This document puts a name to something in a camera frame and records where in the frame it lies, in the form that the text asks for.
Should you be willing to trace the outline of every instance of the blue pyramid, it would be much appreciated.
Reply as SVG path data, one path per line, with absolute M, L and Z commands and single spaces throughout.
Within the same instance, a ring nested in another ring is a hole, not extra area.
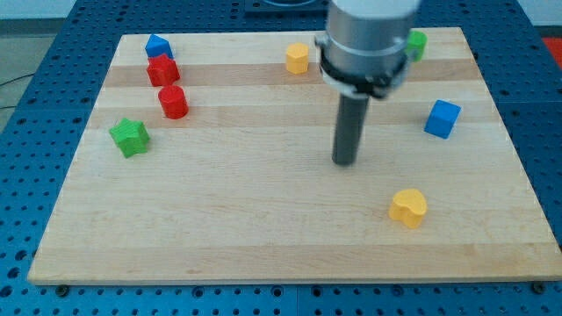
M 174 59 L 172 54 L 172 49 L 169 46 L 169 42 L 157 35 L 151 34 L 148 39 L 147 45 L 144 47 L 147 51 L 148 57 L 157 57 L 161 54 L 168 55 L 169 58 Z

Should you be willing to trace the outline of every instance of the red cylinder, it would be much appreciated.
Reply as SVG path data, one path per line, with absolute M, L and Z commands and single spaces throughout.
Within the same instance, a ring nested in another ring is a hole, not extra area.
M 165 86 L 158 92 L 160 105 L 169 119 L 180 119 L 190 110 L 184 90 L 176 85 Z

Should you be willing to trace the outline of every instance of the blue pegboard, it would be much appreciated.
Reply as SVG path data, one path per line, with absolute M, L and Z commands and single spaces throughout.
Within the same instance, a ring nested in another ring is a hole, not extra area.
M 243 1 L 78 0 L 0 137 L 0 315 L 562 315 L 562 283 L 35 287 L 25 276 L 125 33 L 317 30 L 323 11 Z M 417 26 L 461 26 L 558 242 L 562 74 L 515 0 L 424 0 Z

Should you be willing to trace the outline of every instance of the metal cylinder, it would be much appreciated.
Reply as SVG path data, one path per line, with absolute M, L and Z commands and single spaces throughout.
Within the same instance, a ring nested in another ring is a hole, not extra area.
M 332 161 L 336 164 L 350 165 L 357 158 L 368 104 L 368 97 L 356 99 L 340 95 L 332 149 Z
M 419 2 L 332 0 L 323 47 L 326 59 L 345 75 L 392 74 L 404 60 Z

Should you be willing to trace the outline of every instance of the blue house-shaped block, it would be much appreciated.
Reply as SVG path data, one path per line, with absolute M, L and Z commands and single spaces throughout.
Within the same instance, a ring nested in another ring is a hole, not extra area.
M 157 35 L 150 35 L 144 49 L 147 51 L 148 57 L 158 57 L 161 54 L 166 54 L 170 59 L 174 59 L 169 42 Z
M 461 108 L 458 105 L 437 100 L 433 105 L 433 109 L 431 109 L 424 131 L 443 139 L 448 139 L 460 111 Z

